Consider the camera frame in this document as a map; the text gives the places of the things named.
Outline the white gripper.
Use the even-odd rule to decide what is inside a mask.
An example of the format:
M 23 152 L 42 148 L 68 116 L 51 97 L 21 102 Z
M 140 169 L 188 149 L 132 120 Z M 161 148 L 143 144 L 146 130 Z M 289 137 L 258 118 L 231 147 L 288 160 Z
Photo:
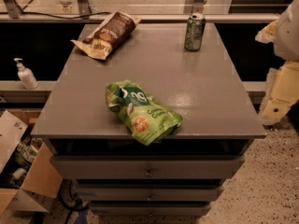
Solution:
M 278 21 L 266 25 L 255 40 L 274 42 L 275 54 L 289 60 L 279 69 L 271 68 L 266 77 L 259 118 L 263 125 L 274 125 L 299 101 L 299 62 L 292 62 L 299 61 L 299 0 L 293 0 Z

